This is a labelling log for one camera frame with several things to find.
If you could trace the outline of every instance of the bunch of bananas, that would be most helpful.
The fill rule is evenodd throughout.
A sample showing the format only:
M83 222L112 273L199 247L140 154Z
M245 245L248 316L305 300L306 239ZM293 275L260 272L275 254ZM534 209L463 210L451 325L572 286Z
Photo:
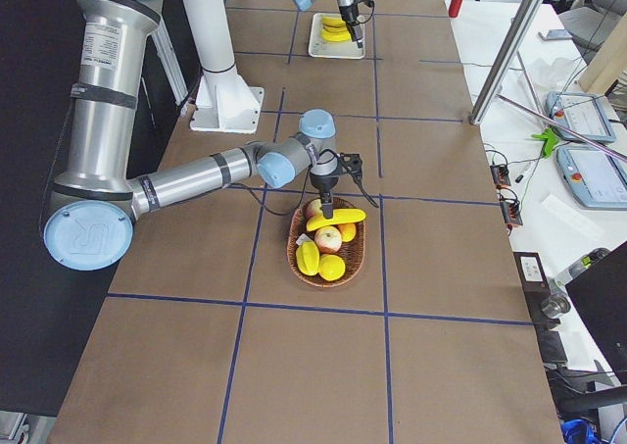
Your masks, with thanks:
M345 42L351 40L351 34L342 18L334 16L322 17L320 36L327 42Z

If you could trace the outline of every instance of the wicker basket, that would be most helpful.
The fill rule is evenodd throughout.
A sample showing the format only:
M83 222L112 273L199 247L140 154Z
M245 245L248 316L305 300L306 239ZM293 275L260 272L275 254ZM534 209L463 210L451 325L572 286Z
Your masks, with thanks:
M342 285L355 277L355 275L362 267L365 241L365 224L363 222L357 222L357 234L355 235L355 238L353 238L352 241L342 243L342 247L336 253L336 255L340 256L346 263L346 272L344 272L344 275L342 277L329 282L328 280L324 280L318 274L304 275L302 272L299 271L298 266L296 265L296 249L298 248L296 240L303 233L306 233L307 220L305 219L304 213L308 204L309 202L304 204L300 209L297 209L294 213L294 216L292 216L290 234L287 239L287 261L294 275L300 278L303 282L323 289L327 289L329 287L337 287L338 285ZM346 201L339 197L333 198L333 207L335 209L355 208L355 206L349 201ZM308 236L311 239L314 239L313 233L308 233Z

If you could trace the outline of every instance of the white cylinder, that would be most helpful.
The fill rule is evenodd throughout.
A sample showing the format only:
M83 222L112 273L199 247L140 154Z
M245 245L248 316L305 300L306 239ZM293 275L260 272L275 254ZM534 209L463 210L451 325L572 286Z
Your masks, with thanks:
M205 75L234 69L224 0L183 0L183 4Z

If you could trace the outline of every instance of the white table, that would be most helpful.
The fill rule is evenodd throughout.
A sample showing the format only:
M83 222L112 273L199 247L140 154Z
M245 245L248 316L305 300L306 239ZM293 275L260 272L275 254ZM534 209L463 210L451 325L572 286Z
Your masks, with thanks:
M468 89L473 99L477 97L491 65L503 43L510 20L515 16L517 4L475 3L466 1L458 18L452 20L459 55L464 63ZM561 90L573 73L585 66L571 41L545 42L538 36L540 30L563 28L553 8L543 5L525 37L520 56L536 84L541 102L546 87L556 81L555 90ZM529 86L520 64L514 60L503 83L502 94L530 108L535 108ZM579 91L576 80L567 88ZM617 119L609 105L605 110L611 119ZM611 148L627 152L627 130L621 124L613 124L617 141ZM545 126L539 120L497 99L490 107L481 124L481 132L487 148L504 153L511 162L538 157L542 142L531 137L541 133ZM500 156L495 162L501 163ZM532 178L519 184L513 180L524 170L526 163L509 166L512 189L519 198L526 195L522 204L524 226L515 228L509 238L513 251L537 252L542 259L546 275L559 274L582 255L595 248L613 250L627 240L627 212L596 211L582 208L565 186L555 156L542 160ZM576 312L561 318L559 328L564 349L571 369L597 370L595 361L609 370L605 358L594 343Z

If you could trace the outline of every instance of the white stand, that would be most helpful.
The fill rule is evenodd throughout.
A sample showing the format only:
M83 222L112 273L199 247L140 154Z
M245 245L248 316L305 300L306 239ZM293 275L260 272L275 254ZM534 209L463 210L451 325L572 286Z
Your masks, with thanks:
M203 67L194 130L254 133L264 90L249 87L237 73L224 0L183 0Z

